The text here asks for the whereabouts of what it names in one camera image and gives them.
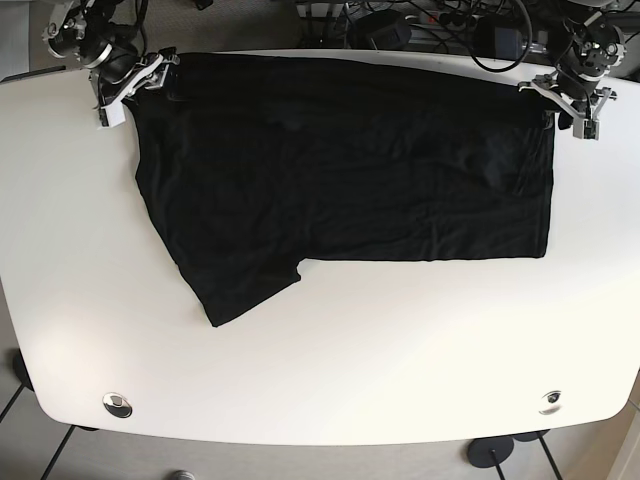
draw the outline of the cable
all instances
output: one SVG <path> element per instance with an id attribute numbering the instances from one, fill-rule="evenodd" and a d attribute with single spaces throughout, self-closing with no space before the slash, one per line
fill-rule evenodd
<path id="1" fill-rule="evenodd" d="M 614 11 L 609 12 L 609 13 L 624 13 L 624 12 L 628 12 L 629 9 L 631 7 L 633 7 L 636 3 L 638 3 L 638 0 L 631 0 L 631 3 L 629 5 L 627 5 L 626 7 L 624 7 L 624 9 L 622 9 L 622 10 L 614 10 Z"/>
<path id="2" fill-rule="evenodd" d="M 9 410 L 11 410 L 11 407 L 13 406 L 13 404 L 16 403 L 16 400 L 20 396 L 20 393 L 22 393 L 23 389 L 24 389 L 24 384 L 21 383 L 18 389 L 16 390 L 16 393 L 13 394 L 13 397 L 11 397 L 11 400 L 9 400 L 9 403 L 7 403 L 7 406 L 4 407 L 4 410 L 2 410 L 2 414 L 0 414 L 0 423 L 2 422 L 2 420 L 4 420 L 4 417 L 7 416 L 7 413 L 9 413 Z"/>
<path id="3" fill-rule="evenodd" d="M 516 68 L 518 65 L 522 63 L 525 57 L 529 54 L 529 51 L 531 50 L 531 42 L 533 41 L 533 27 L 531 26 L 531 17 L 529 17 L 529 12 L 527 12 L 526 7 L 522 3 L 522 0 L 510 0 L 510 1 L 517 4 L 520 10 L 522 10 L 524 21 L 527 25 L 527 45 L 524 51 L 522 52 L 522 55 L 520 55 L 520 57 L 518 57 L 517 60 L 515 60 L 511 65 L 507 65 L 506 67 L 503 67 L 503 68 L 491 68 L 491 67 L 487 67 L 486 65 L 483 65 L 482 62 L 480 62 L 480 60 L 478 59 L 478 57 L 476 57 L 476 55 L 473 53 L 473 49 L 471 48 L 471 46 L 467 42 L 462 40 L 453 30 L 448 28 L 446 25 L 442 24 L 437 17 L 433 16 L 424 8 L 419 7 L 413 1 L 409 0 L 407 3 L 412 5 L 414 8 L 417 8 L 425 15 L 428 15 L 431 19 L 435 20 L 443 28 L 445 32 L 447 32 L 449 35 L 455 38 L 462 46 L 464 46 L 469 51 L 469 55 L 471 56 L 471 59 L 480 68 L 482 68 L 483 70 L 486 70 L 487 72 L 503 73 L 503 72 L 508 72 L 509 70 L 513 70 L 514 68 Z"/>
<path id="4" fill-rule="evenodd" d="M 65 445 L 69 441 L 69 438 L 71 437 L 71 434 L 73 433 L 73 431 L 75 429 L 76 429 L 75 425 L 71 425 L 69 427 L 69 430 L 67 430 L 67 433 L 64 436 L 64 438 L 62 439 L 62 442 L 60 442 L 60 445 L 58 446 L 58 449 L 56 450 L 56 453 L 53 454 L 53 458 L 49 462 L 49 465 L 47 465 L 47 469 L 42 474 L 42 477 L 40 477 L 40 480 L 46 480 L 49 477 L 49 474 L 51 473 L 51 470 L 53 470 L 53 467 L 55 466 L 56 462 L 58 461 L 58 457 L 62 453 L 62 450 L 64 450 Z"/>
<path id="5" fill-rule="evenodd" d="M 636 33 L 634 33 L 633 35 L 631 35 L 629 38 L 627 38 L 624 43 L 629 43 L 631 40 L 633 40 L 638 34 L 640 33 L 640 30 L 637 31 Z"/>
<path id="6" fill-rule="evenodd" d="M 136 7 L 136 23 L 135 23 L 135 27 L 138 29 L 138 31 L 140 32 L 140 36 L 142 37 L 142 53 L 140 54 L 141 57 L 144 57 L 147 53 L 147 31 L 144 28 L 144 19 L 147 16 L 147 7 L 144 6 L 144 10 L 143 9 L 143 4 L 147 3 L 148 0 L 143 0 L 142 4 L 138 5 L 139 0 L 135 1 L 135 7 Z"/>

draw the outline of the black cable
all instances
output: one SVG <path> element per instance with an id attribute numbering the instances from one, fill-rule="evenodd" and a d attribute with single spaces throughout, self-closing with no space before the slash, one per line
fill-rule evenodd
<path id="1" fill-rule="evenodd" d="M 149 0 L 141 0 L 140 8 L 137 8 L 137 5 L 138 0 L 136 0 L 136 23 L 134 24 L 134 27 L 137 30 L 140 30 L 140 27 L 142 27 L 142 24 L 147 18 L 147 7 L 149 6 Z"/>
<path id="2" fill-rule="evenodd" d="M 9 403 L 7 403 L 7 406 L 4 407 L 4 410 L 2 410 L 2 413 L 0 414 L 0 423 L 2 423 L 2 420 L 4 420 L 4 417 L 7 416 L 7 413 L 9 413 L 9 410 L 11 410 L 11 407 L 13 407 L 13 404 L 16 403 L 16 400 L 22 393 L 22 390 L 24 390 L 24 384 L 21 383 L 18 389 L 16 390 L 16 393 L 13 394 L 13 397 L 11 397 L 11 400 L 9 400 Z"/>
<path id="3" fill-rule="evenodd" d="M 147 3 L 148 0 L 143 0 L 142 4 Z M 147 16 L 147 8 L 146 6 L 144 7 L 144 11 L 143 11 L 143 5 L 139 4 L 139 0 L 135 1 L 135 7 L 136 7 L 136 23 L 135 23 L 135 27 L 137 28 L 137 30 L 140 32 L 140 36 L 142 37 L 142 53 L 140 54 L 141 57 L 144 57 L 147 53 L 147 31 L 144 28 L 144 20 L 145 17 Z"/>
<path id="4" fill-rule="evenodd" d="M 333 4 L 327 4 L 327 15 L 324 17 L 324 27 L 322 28 L 322 39 L 320 40 L 320 47 L 326 48 L 325 43 L 329 41 L 329 24 L 330 19 L 333 17 Z"/>
<path id="5" fill-rule="evenodd" d="M 522 61 L 525 59 L 525 57 L 529 54 L 529 51 L 531 50 L 531 42 L 533 41 L 533 27 L 531 26 L 531 17 L 529 17 L 529 12 L 527 12 L 526 7 L 522 3 L 522 0 L 510 0 L 510 1 L 514 2 L 516 5 L 518 5 L 518 7 L 522 10 L 522 14 L 524 15 L 524 20 L 525 20 L 525 23 L 527 25 L 527 45 L 526 45 L 524 51 L 522 52 L 522 55 L 520 55 L 520 57 L 518 57 L 517 60 L 515 60 L 511 65 L 507 65 L 506 67 L 502 67 L 502 68 L 491 68 L 491 67 L 487 67 L 486 65 L 483 65 L 482 62 L 480 62 L 480 60 L 478 59 L 478 57 L 476 57 L 476 55 L 473 53 L 473 49 L 471 48 L 471 46 L 467 42 L 462 40 L 453 30 L 448 28 L 446 25 L 442 24 L 440 22 L 440 20 L 438 20 L 437 17 L 433 16 L 431 13 L 426 11 L 424 8 L 419 7 L 418 5 L 416 5 L 411 0 L 409 0 L 407 3 L 412 5 L 414 8 L 417 8 L 418 10 L 420 10 L 425 15 L 428 15 L 433 20 L 435 20 L 444 29 L 445 32 L 447 32 L 449 35 L 451 35 L 453 38 L 455 38 L 462 46 L 464 46 L 468 50 L 469 55 L 471 56 L 471 59 L 480 68 L 482 68 L 483 70 L 486 70 L 487 72 L 503 73 L 503 72 L 508 72 L 509 70 L 513 70 L 514 68 L 516 68 L 518 65 L 520 65 L 522 63 Z"/>
<path id="6" fill-rule="evenodd" d="M 540 440 L 540 443 L 542 444 L 542 449 L 544 450 L 544 453 L 547 456 L 547 460 L 549 460 L 549 463 L 551 464 L 551 469 L 553 470 L 553 473 L 556 475 L 556 479 L 562 480 L 562 475 L 560 475 L 560 470 L 558 470 L 558 466 L 556 465 L 556 462 L 553 460 L 553 457 L 551 456 L 549 447 L 547 447 L 547 442 L 544 441 L 544 438 L 542 437 L 542 434 L 540 432 L 536 432 L 536 435 L 538 436 L 538 440 Z"/>
<path id="7" fill-rule="evenodd" d="M 47 465 L 47 469 L 42 474 L 42 477 L 40 477 L 40 480 L 46 480 L 46 478 L 49 476 L 49 474 L 51 473 L 51 470 L 53 470 L 53 467 L 55 466 L 56 462 L 58 461 L 58 457 L 62 453 L 62 450 L 64 449 L 65 445 L 69 441 L 69 438 L 71 437 L 71 434 L 73 433 L 73 431 L 75 429 L 76 429 L 75 425 L 71 425 L 69 427 L 69 430 L 67 430 L 67 434 L 62 439 L 62 442 L 60 442 L 60 445 L 58 446 L 58 449 L 56 450 L 56 453 L 53 454 L 53 458 L 49 462 L 49 465 Z"/>
<path id="8" fill-rule="evenodd" d="M 613 10 L 612 12 L 608 12 L 608 13 L 624 13 L 624 12 L 628 12 L 629 9 L 631 7 L 633 7 L 636 3 L 638 3 L 638 0 L 631 0 L 631 3 L 629 5 L 627 5 L 623 10 Z"/>

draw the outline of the black round base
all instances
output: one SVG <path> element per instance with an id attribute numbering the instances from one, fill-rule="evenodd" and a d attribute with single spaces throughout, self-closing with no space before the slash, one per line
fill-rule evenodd
<path id="1" fill-rule="evenodd" d="M 517 435 L 511 436 L 519 442 L 533 442 L 538 439 L 538 433 L 544 437 L 548 431 L 549 430 L 540 430 L 539 432 L 518 433 Z"/>
<path id="2" fill-rule="evenodd" d="M 501 464 L 509 458 L 513 447 L 513 438 L 510 436 L 478 438 L 467 447 L 467 458 L 474 467 L 492 468 L 496 466 L 496 461 Z"/>
<path id="3" fill-rule="evenodd" d="M 27 372 L 27 366 L 24 364 L 24 359 L 22 358 L 20 350 L 16 350 L 13 354 L 11 366 L 13 367 L 13 374 L 18 378 L 18 380 L 20 380 L 20 383 L 33 392 L 33 384 L 29 378 L 29 372 Z"/>

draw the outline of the electrical cable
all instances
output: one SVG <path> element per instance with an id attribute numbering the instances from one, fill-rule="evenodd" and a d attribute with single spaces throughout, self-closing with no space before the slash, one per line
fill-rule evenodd
<path id="1" fill-rule="evenodd" d="M 628 12 L 629 9 L 631 7 L 633 7 L 636 3 L 638 3 L 638 0 L 631 0 L 631 3 L 629 5 L 627 5 L 626 7 L 624 7 L 624 9 L 622 9 L 622 10 L 613 10 L 613 11 L 608 12 L 608 13 L 624 13 L 624 12 Z"/>
<path id="2" fill-rule="evenodd" d="M 484 65 L 478 59 L 478 57 L 476 57 L 476 55 L 474 54 L 473 49 L 471 48 L 471 45 L 469 45 L 467 42 L 462 40 L 453 30 L 451 30 L 446 25 L 441 23 L 440 20 L 437 17 L 435 17 L 434 15 L 429 13 L 424 8 L 419 7 L 418 5 L 416 5 L 411 0 L 409 0 L 407 3 L 412 5 L 414 8 L 417 8 L 418 10 L 420 10 L 425 15 L 429 16 L 434 21 L 436 21 L 443 28 L 443 30 L 445 32 L 447 32 L 449 35 L 451 35 L 453 38 L 455 38 L 462 46 L 464 46 L 468 50 L 469 55 L 471 56 L 471 59 L 480 68 L 482 68 L 483 70 L 486 70 L 487 72 L 503 73 L 503 72 L 508 72 L 509 70 L 513 70 L 514 68 L 516 68 L 518 65 L 520 65 L 522 63 L 522 61 L 525 59 L 525 57 L 529 54 L 529 51 L 531 50 L 531 43 L 533 41 L 533 27 L 531 26 L 531 17 L 529 16 L 529 12 L 527 12 L 526 7 L 522 3 L 522 0 L 510 0 L 510 1 L 515 3 L 516 5 L 518 5 L 518 7 L 522 10 L 522 14 L 524 16 L 524 21 L 525 21 L 526 26 L 527 26 L 527 45 L 525 46 L 525 49 L 522 52 L 522 55 L 520 55 L 520 57 L 518 57 L 511 65 L 507 65 L 506 67 L 502 67 L 502 68 L 491 68 L 491 67 L 487 67 L 486 65 Z"/>
<path id="3" fill-rule="evenodd" d="M 634 33 L 633 35 L 631 35 L 629 38 L 627 38 L 624 43 L 629 43 L 631 40 L 633 40 L 638 34 L 640 33 L 640 30 L 638 30 L 636 33 Z"/>
<path id="4" fill-rule="evenodd" d="M 136 28 L 138 29 L 138 31 L 140 32 L 140 36 L 142 37 L 142 53 L 140 54 L 141 57 L 144 57 L 147 53 L 147 31 L 144 28 L 144 20 L 145 17 L 147 16 L 147 8 L 144 7 L 144 11 L 142 10 L 143 6 L 142 4 L 139 4 L 139 0 L 135 1 L 135 7 L 136 7 L 136 23 L 135 25 Z"/>

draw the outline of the black t-shirt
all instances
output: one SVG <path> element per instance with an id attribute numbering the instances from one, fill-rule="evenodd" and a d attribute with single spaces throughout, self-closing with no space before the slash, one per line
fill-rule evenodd
<path id="1" fill-rule="evenodd" d="M 304 258 L 544 256 L 554 124 L 536 94 L 344 60 L 180 57 L 165 89 L 128 102 L 136 180 L 214 326 L 299 281 Z"/>

